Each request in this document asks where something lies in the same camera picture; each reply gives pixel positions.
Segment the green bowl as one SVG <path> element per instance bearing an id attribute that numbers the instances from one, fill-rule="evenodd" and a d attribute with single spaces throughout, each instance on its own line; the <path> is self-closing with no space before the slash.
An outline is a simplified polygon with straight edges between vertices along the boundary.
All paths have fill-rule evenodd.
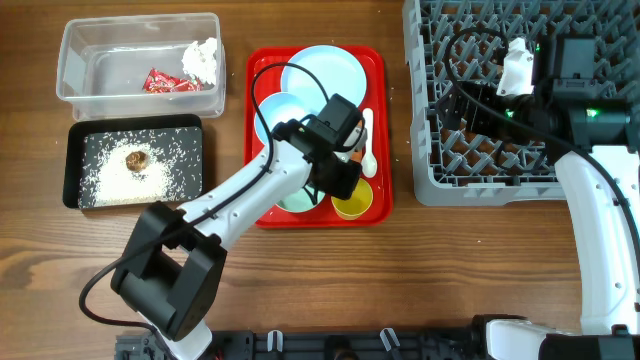
<path id="1" fill-rule="evenodd" d="M 310 185 L 278 201 L 276 206 L 290 213 L 304 213 L 314 209 L 324 199 L 325 193 Z"/>

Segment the yellow cup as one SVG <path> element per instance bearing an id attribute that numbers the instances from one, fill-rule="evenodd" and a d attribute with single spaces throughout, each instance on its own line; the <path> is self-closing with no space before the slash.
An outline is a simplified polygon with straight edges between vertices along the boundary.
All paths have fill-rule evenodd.
<path id="1" fill-rule="evenodd" d="M 331 203 L 336 214 L 343 220 L 356 220 L 369 210 L 373 203 L 373 190 L 369 183 L 360 178 L 356 187 L 347 200 L 331 198 Z"/>

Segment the light blue bowl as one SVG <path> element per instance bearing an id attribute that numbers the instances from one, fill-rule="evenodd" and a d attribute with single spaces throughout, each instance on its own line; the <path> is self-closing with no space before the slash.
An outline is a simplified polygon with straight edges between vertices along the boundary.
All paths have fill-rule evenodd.
<path id="1" fill-rule="evenodd" d="M 267 144 L 267 134 L 271 133 L 280 122 L 291 119 L 302 120 L 313 111 L 298 96 L 288 92 L 277 92 L 266 97 L 260 104 L 260 110 L 267 127 L 264 127 L 260 117 L 254 116 L 254 131 L 263 144 Z"/>

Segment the white napkin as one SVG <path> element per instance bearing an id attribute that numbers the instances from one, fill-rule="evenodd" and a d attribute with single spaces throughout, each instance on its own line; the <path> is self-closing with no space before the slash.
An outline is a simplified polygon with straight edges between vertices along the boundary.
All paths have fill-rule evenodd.
<path id="1" fill-rule="evenodd" d="M 218 48 L 217 39 L 213 37 L 202 44 L 198 41 L 192 42 L 183 53 L 183 72 L 202 83 L 216 85 Z"/>

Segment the brown food lump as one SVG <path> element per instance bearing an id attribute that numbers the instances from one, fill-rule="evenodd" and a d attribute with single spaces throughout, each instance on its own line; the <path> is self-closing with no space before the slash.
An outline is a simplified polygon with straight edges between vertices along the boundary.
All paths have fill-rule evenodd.
<path id="1" fill-rule="evenodd" d="M 149 156 L 143 151 L 135 151 L 125 158 L 125 164 L 129 171 L 139 173 L 147 167 Z"/>

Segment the red snack wrapper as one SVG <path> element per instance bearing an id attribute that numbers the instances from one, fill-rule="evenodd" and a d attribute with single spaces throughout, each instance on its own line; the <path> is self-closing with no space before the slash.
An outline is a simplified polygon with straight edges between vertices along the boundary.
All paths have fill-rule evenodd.
<path id="1" fill-rule="evenodd" d="M 152 68 L 147 75 L 142 89 L 146 93 L 194 92 L 204 88 L 199 80 L 183 79 L 168 75 Z"/>

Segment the white rice pile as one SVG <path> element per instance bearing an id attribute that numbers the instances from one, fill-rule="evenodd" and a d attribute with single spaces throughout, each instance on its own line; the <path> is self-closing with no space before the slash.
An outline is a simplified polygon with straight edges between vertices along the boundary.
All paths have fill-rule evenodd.
<path id="1" fill-rule="evenodd" d="M 143 151 L 147 167 L 127 169 L 125 158 Z M 180 202 L 203 191 L 203 134 L 197 126 L 122 130 L 84 137 L 79 180 L 81 209 Z"/>

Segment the orange carrot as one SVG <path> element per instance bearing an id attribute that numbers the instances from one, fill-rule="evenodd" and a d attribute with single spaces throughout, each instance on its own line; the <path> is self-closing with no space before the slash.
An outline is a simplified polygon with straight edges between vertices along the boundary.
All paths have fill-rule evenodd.
<path id="1" fill-rule="evenodd" d="M 362 162 L 362 158 L 363 158 L 363 154 L 364 154 L 364 152 L 363 152 L 363 150 L 362 150 L 362 149 L 360 149 L 360 150 L 353 150 L 353 151 L 350 153 L 350 159 L 351 159 L 351 160 L 353 160 L 353 161 L 355 161 L 355 162 L 361 163 L 361 162 Z"/>

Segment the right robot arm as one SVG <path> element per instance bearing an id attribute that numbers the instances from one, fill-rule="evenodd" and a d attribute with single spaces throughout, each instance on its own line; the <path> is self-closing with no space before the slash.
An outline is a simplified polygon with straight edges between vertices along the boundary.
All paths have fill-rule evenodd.
<path id="1" fill-rule="evenodd" d="M 639 124 L 601 98 L 591 35 L 504 39 L 497 87 L 454 80 L 436 110 L 449 129 L 544 144 L 565 194 L 582 286 L 581 330 L 478 316 L 486 359 L 635 359 L 639 355 Z"/>

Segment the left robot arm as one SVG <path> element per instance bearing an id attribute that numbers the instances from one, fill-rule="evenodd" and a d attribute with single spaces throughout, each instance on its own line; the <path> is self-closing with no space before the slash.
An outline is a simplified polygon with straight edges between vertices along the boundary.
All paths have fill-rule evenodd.
<path id="1" fill-rule="evenodd" d="M 161 202 L 138 219 L 115 267 L 112 289 L 139 313 L 172 359 L 197 359 L 213 335 L 204 316 L 228 252 L 276 203 L 308 188 L 351 197 L 367 137 L 361 111 L 344 97 L 319 114 L 269 128 L 263 151 L 209 193 L 172 210 Z"/>

